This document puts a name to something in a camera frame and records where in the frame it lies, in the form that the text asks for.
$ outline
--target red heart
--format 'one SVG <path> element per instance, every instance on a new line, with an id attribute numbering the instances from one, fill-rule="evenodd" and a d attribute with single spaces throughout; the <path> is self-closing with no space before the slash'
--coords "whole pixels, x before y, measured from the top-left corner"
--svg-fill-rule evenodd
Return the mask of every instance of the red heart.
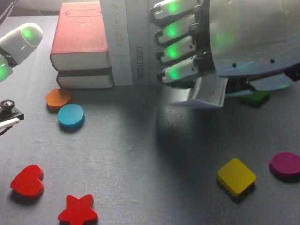
<path id="1" fill-rule="evenodd" d="M 17 193 L 29 197 L 40 197 L 44 192 L 44 173 L 38 165 L 29 165 L 11 182 L 10 187 Z"/>

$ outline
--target red book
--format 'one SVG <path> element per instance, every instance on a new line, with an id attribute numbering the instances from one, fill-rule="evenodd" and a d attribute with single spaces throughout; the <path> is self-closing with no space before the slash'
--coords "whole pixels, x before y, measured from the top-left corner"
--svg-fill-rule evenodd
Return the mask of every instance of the red book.
<path id="1" fill-rule="evenodd" d="M 57 71 L 111 66 L 99 2 L 62 3 L 50 60 Z"/>

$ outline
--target green block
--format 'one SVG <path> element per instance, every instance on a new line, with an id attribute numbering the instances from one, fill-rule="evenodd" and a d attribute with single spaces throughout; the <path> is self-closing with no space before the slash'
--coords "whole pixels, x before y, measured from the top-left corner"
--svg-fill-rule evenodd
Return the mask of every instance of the green block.
<path id="1" fill-rule="evenodd" d="M 270 99 L 269 91 L 254 91 L 251 95 L 240 96 L 239 101 L 251 107 L 261 107 Z"/>

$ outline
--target orange hexagon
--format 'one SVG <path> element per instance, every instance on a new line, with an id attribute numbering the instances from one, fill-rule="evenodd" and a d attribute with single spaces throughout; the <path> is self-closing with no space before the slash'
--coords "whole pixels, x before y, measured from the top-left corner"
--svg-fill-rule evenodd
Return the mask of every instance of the orange hexagon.
<path id="1" fill-rule="evenodd" d="M 53 89 L 46 96 L 46 101 L 52 111 L 59 111 L 64 105 L 71 103 L 71 93 L 66 89 Z"/>

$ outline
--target purple disc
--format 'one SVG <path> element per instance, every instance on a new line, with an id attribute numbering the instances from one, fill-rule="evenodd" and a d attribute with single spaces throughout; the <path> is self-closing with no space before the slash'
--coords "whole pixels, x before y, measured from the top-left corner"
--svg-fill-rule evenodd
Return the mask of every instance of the purple disc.
<path id="1" fill-rule="evenodd" d="M 271 172 L 282 178 L 294 178 L 300 175 L 300 157 L 290 152 L 275 155 L 270 163 Z"/>

